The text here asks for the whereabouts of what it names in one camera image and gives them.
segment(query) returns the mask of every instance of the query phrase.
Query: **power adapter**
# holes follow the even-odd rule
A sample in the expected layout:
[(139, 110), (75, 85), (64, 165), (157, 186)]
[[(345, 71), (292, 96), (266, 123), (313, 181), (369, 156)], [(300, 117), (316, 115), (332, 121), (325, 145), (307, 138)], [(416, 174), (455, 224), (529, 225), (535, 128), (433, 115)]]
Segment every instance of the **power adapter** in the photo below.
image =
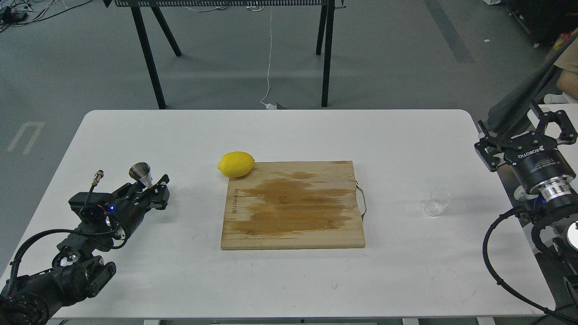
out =
[(0, 20), (3, 24), (17, 24), (26, 20), (27, 17), (27, 12), (12, 12), (10, 7), (0, 9)]
[(268, 110), (276, 110), (276, 109), (286, 109), (285, 107), (281, 106), (281, 104), (265, 104), (265, 109)]
[(12, 8), (10, 7), (0, 8), (0, 21), (2, 21), (2, 23), (4, 24), (8, 23), (8, 20), (10, 19), (11, 16), (12, 16)]

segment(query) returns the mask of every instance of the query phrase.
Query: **wooden cutting board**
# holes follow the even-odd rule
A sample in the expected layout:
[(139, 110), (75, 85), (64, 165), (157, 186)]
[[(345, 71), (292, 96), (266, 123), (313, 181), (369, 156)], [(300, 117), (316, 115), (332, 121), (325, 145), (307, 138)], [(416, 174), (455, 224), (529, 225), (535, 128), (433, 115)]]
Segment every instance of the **wooden cutting board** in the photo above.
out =
[(256, 162), (230, 179), (222, 250), (363, 248), (351, 161)]

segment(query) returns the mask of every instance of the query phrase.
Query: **cable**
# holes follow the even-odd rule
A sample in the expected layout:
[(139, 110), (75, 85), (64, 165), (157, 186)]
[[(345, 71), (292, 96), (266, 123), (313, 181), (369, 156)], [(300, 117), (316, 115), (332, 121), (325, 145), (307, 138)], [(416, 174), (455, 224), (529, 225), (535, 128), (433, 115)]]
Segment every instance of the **cable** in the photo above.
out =
[(225, 9), (227, 8), (227, 6), (215, 7), (215, 8), (213, 8), (213, 9), (209, 9), (209, 10), (195, 10), (195, 9), (193, 9), (193, 8), (191, 8), (191, 7), (185, 7), (185, 6), (181, 6), (181, 8), (185, 8), (185, 9), (188, 9), (188, 10), (192, 10), (192, 11), (194, 11), (194, 12), (213, 12), (213, 11), (215, 11), (215, 10), (225, 10)]
[(269, 33), (270, 33), (270, 37), (269, 37), (269, 68), (267, 68), (267, 93), (265, 94), (263, 99), (260, 101), (260, 103), (265, 105), (265, 107), (267, 107), (267, 104), (265, 104), (263, 101), (265, 100), (265, 98), (267, 98), (267, 96), (269, 96), (269, 90), (271, 90), (271, 84), (269, 83), (269, 74), (271, 73), (271, 56), (273, 54), (273, 7), (271, 7), (271, 16), (269, 17)]
[(46, 6), (46, 8), (42, 9), (42, 11), (39, 14), (37, 14), (36, 17), (34, 17), (31, 21), (35, 21), (39, 18), (42, 18), (44, 16), (44, 14), (48, 11), (48, 8), (50, 8), (50, 6), (55, 4), (56, 2), (57, 2), (57, 0), (50, 1), (50, 3)]
[(536, 222), (534, 224), (534, 226), (532, 227), (532, 231), (530, 232), (530, 238), (532, 239), (532, 242), (534, 243), (536, 248), (540, 252), (542, 252), (542, 254), (544, 254), (548, 258), (551, 258), (554, 260), (560, 260), (561, 256), (558, 253), (549, 249), (544, 244), (544, 242), (542, 241), (542, 239), (540, 237), (540, 232), (542, 230), (544, 230), (546, 228), (546, 226), (548, 226), (554, 222), (557, 222), (557, 221), (561, 220), (562, 218), (564, 218), (564, 216), (562, 214), (560, 214), (560, 215), (552, 214), (552, 215), (542, 217), (540, 220), (538, 220), (538, 222)]
[(110, 249), (121, 249), (121, 248), (124, 247), (124, 245), (127, 244), (127, 241), (128, 241), (128, 238), (127, 238), (127, 237), (124, 237), (123, 242), (122, 242), (120, 245), (114, 246), (114, 247), (112, 247), (112, 248), (110, 248)]
[(3, 6), (2, 4), (3, 2), (4, 0), (0, 0), (0, 8), (7, 10), (8, 13), (6, 14), (6, 12), (4, 12), (7, 15), (7, 17), (0, 24), (0, 33), (8, 29), (8, 27), (12, 25), (13, 21), (23, 18), (25, 19), (25, 16), (27, 16), (27, 14), (20, 16), (18, 15), (19, 13), (28, 13), (34, 11), (28, 0), (20, 0), (19, 2), (17, 2), (16, 0), (12, 0), (12, 2), (6, 6)]
[(52, 230), (46, 230), (46, 231), (39, 232), (36, 235), (28, 238), (22, 245), (20, 245), (20, 247), (16, 251), (16, 254), (14, 255), (14, 260), (10, 263), (10, 265), (12, 265), (12, 269), (10, 270), (10, 282), (8, 285), (8, 290), (6, 291), (6, 295), (7, 296), (11, 295), (12, 291), (14, 290), (14, 285), (16, 284), (16, 278), (18, 277), (18, 268), (20, 267), (20, 262), (22, 262), (22, 257), (24, 257), (24, 253), (26, 253), (26, 251), (35, 242), (37, 242), (41, 238), (46, 237), (46, 236), (51, 235), (51, 234), (60, 234), (63, 232), (68, 233), (68, 234), (76, 234), (76, 235), (91, 238), (91, 237), (112, 235), (117, 231), (118, 231), (118, 229), (111, 230), (108, 232), (100, 232), (100, 233), (96, 233), (96, 234), (91, 234), (89, 232), (81, 232), (81, 231), (75, 231), (75, 230), (69, 230), (69, 229), (52, 229)]
[[(561, 307), (559, 307), (559, 308), (556, 308), (555, 311), (559, 312), (559, 311), (561, 311), (561, 310), (563, 310), (563, 309), (566, 309), (566, 308), (568, 308), (568, 307), (573, 307), (573, 306), (574, 306), (574, 304), (564, 305), (564, 306), (561, 306)], [(548, 318), (548, 317), (553, 317), (553, 316), (551, 316), (551, 315), (544, 315), (544, 316), (536, 319), (535, 321), (533, 321), (530, 325), (538, 325), (539, 323), (541, 323), (541, 322), (543, 322), (544, 320), (546, 320), (546, 318)]]
[(67, 12), (67, 11), (69, 11), (69, 10), (72, 10), (72, 9), (74, 9), (74, 8), (78, 8), (78, 7), (84, 6), (84, 5), (86, 5), (87, 3), (90, 3), (90, 2), (92, 2), (92, 0), (88, 0), (88, 1), (85, 2), (85, 3), (81, 3), (81, 4), (76, 5), (76, 6), (74, 6), (74, 7), (70, 7), (70, 8), (68, 8), (67, 10), (61, 11), (61, 12), (59, 12), (59, 13), (57, 13), (57, 14), (54, 14), (54, 15), (49, 16), (49, 17), (46, 17), (46, 18), (42, 18), (42, 19), (38, 19), (38, 20), (32, 20), (32, 21), (29, 21), (29, 22), (24, 23), (24, 24), (15, 24), (15, 25), (12, 25), (12, 26), (17, 26), (17, 27), (19, 27), (19, 26), (25, 26), (25, 25), (32, 24), (32, 23), (37, 23), (38, 21), (47, 20), (47, 19), (50, 19), (50, 18), (52, 18), (52, 17), (56, 17), (56, 16), (58, 16), (58, 15), (61, 14), (61, 13), (65, 13), (65, 12)]
[(566, 324), (572, 324), (572, 325), (577, 325), (578, 324), (578, 319), (572, 318), (570, 316), (564, 315), (562, 313), (558, 313), (556, 311), (552, 311), (546, 307), (543, 307), (533, 301), (531, 301), (530, 299), (524, 297), (521, 293), (517, 292), (514, 290), (514, 288), (510, 287), (505, 281), (504, 279), (502, 279), (498, 273), (496, 272), (496, 270), (494, 269), (494, 267), (492, 266), (492, 264), (490, 263), (490, 258), (488, 256), (488, 242), (490, 241), (490, 235), (492, 234), (493, 230), (496, 229), (496, 227), (500, 224), (500, 222), (508, 219), (509, 217), (513, 216), (513, 215), (519, 215), (523, 212), (526, 212), (524, 208), (521, 207), (515, 207), (515, 208), (511, 208), (509, 211), (507, 211), (506, 213), (500, 215), (496, 221), (494, 221), (494, 223), (492, 223), (492, 225), (490, 225), (488, 231), (486, 232), (486, 235), (484, 237), (484, 242), (482, 245), (482, 255), (484, 257), (484, 263), (486, 264), (486, 268), (488, 269), (488, 271), (490, 272), (490, 274), (492, 275), (492, 277), (497, 281), (498, 286), (503, 287), (506, 291), (508, 291), (511, 295), (513, 295), (514, 297), (520, 299), (521, 301), (524, 301), (525, 303), (534, 306), (535, 308), (540, 309), (542, 312), (544, 312), (546, 315), (551, 315), (552, 317), (555, 317), (558, 320), (561, 320), (562, 322), (566, 323)]
[(265, 9), (265, 6), (246, 6), (247, 9), (251, 10), (252, 12), (260, 12)]

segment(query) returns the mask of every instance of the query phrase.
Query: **person's arm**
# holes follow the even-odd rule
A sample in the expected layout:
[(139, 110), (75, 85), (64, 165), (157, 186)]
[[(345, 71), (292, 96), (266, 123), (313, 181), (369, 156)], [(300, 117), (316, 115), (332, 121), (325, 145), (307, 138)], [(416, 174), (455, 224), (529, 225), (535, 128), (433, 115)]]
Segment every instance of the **person's arm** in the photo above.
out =
[(578, 73), (562, 70), (557, 86), (570, 97), (578, 99)]

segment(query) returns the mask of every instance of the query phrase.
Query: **clear plastic cup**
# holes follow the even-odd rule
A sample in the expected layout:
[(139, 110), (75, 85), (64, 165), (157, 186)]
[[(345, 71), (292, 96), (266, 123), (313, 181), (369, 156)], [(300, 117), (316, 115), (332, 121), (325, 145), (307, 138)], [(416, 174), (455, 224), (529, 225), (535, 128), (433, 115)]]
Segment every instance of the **clear plastic cup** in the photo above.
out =
[(451, 203), (451, 194), (441, 187), (429, 190), (430, 200), (423, 203), (423, 210), (432, 217), (437, 217), (443, 213)]

